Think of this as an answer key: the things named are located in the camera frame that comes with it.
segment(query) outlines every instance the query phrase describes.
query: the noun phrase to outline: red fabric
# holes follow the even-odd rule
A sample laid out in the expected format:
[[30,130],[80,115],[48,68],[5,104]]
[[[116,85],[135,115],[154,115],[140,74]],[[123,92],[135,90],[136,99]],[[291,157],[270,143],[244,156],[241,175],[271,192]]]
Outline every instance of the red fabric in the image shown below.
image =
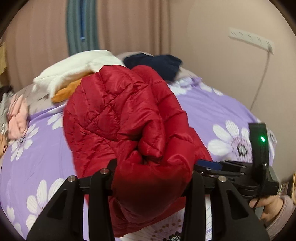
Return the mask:
[[117,158],[109,200],[115,237],[182,209],[198,159],[211,157],[166,82],[150,67],[104,66],[82,79],[64,109],[79,178]]

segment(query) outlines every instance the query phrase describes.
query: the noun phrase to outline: black mechanical device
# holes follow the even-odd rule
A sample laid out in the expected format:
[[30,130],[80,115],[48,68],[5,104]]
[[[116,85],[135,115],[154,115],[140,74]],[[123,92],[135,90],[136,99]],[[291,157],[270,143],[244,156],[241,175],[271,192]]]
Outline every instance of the black mechanical device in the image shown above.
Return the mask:
[[[205,195],[211,197],[213,241],[269,241],[248,202],[276,195],[279,183],[269,166],[265,124],[250,124],[253,163],[198,160],[183,196],[186,208],[180,240],[204,241]],[[108,196],[116,159],[91,177],[70,176],[32,226],[27,241],[83,241],[83,200],[89,195],[89,240],[114,241]]]

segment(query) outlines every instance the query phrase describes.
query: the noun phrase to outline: bedsheet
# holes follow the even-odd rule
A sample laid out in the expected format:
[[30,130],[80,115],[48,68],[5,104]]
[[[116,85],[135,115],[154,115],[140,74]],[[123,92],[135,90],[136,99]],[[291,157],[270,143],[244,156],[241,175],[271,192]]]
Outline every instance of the bedsheet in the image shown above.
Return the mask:
[[[214,161],[252,161],[249,122],[259,120],[237,100],[205,85],[200,78],[184,78],[169,85],[187,112],[192,126]],[[75,174],[63,134],[64,104],[30,116],[26,135],[10,143],[0,174],[0,203],[8,219],[24,237],[63,181]],[[270,164],[276,138],[268,130]],[[207,197],[207,240],[211,239],[211,210]],[[88,208],[84,205],[83,233],[88,240]],[[184,211],[136,233],[124,241],[167,240],[181,232]]]

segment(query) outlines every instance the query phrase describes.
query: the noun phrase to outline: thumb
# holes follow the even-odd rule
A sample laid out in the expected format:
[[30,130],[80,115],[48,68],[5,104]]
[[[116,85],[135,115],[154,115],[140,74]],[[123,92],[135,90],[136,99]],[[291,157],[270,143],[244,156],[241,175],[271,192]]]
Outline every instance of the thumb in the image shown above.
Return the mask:
[[[267,196],[267,197],[262,197],[260,198],[258,204],[256,207],[263,207],[263,206],[268,206],[269,204],[273,203],[276,200],[277,196]],[[257,198],[253,199],[252,201],[250,201],[250,207],[254,207],[256,202],[257,202]]]

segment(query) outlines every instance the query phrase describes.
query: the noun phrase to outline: dark blue cloth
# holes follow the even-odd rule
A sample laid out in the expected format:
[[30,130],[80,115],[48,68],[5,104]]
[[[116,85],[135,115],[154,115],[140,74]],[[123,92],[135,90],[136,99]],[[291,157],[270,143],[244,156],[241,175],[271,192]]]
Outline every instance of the dark blue cloth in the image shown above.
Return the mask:
[[137,65],[150,66],[164,80],[173,81],[179,71],[179,66],[182,64],[182,60],[170,54],[150,56],[144,53],[139,53],[126,57],[123,60],[123,63],[129,69],[132,69]]

